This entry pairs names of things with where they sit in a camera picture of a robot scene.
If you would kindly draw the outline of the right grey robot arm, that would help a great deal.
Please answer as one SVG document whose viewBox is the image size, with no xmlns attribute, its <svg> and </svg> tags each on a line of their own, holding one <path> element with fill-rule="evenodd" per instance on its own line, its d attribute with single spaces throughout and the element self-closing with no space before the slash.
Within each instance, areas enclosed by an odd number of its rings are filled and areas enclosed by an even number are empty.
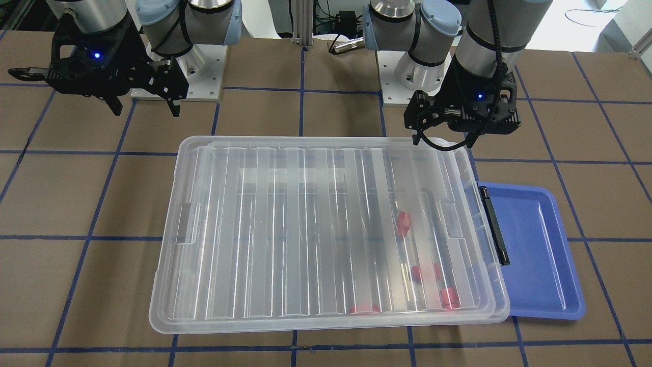
<svg viewBox="0 0 652 367">
<path fill-rule="evenodd" d="M 124 1 L 48 1 L 59 23 L 45 68 L 8 70 L 19 81 L 102 100 L 116 116 L 120 97 L 142 89 L 181 113 L 189 82 L 181 59 L 198 45 L 238 43 L 240 1 L 137 1 L 134 21 Z"/>
</svg>

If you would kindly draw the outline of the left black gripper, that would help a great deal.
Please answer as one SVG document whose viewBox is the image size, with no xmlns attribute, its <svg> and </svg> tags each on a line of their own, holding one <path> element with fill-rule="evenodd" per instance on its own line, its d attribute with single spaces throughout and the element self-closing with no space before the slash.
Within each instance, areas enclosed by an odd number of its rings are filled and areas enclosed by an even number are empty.
<svg viewBox="0 0 652 367">
<path fill-rule="evenodd" d="M 414 144 L 429 128 L 445 124 L 454 132 L 472 135 L 509 135 L 520 127 L 515 105 L 517 83 L 513 72 L 500 84 L 465 71 L 445 77 L 437 95 L 417 90 L 403 113 L 404 127 L 414 132 Z"/>
</svg>

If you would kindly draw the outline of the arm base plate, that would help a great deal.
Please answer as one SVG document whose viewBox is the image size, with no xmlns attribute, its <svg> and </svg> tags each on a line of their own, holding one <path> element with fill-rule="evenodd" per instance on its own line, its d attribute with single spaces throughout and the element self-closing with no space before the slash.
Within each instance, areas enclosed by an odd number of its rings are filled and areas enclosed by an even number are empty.
<svg viewBox="0 0 652 367">
<path fill-rule="evenodd" d="M 229 48 L 224 45 L 194 45 L 188 54 L 178 59 L 189 84 L 185 100 L 219 101 Z"/>
<path fill-rule="evenodd" d="M 383 102 L 390 107 L 408 106 L 417 90 L 436 96 L 452 61 L 450 52 L 442 64 L 434 67 L 416 63 L 402 51 L 378 51 L 376 56 Z"/>
</svg>

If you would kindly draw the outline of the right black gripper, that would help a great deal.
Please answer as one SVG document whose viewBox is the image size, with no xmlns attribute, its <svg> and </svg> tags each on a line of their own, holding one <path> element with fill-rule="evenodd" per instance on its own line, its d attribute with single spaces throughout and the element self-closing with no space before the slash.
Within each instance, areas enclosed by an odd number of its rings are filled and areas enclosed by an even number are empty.
<svg viewBox="0 0 652 367">
<path fill-rule="evenodd" d="M 174 118 L 188 95 L 178 62 L 150 58 L 131 20 L 92 34 L 83 33 L 73 20 L 61 20 L 52 37 L 49 65 L 16 67 L 8 73 L 19 81 L 46 82 L 63 94 L 102 98 L 114 116 L 123 111 L 119 96 L 133 89 L 165 99 Z"/>
</svg>

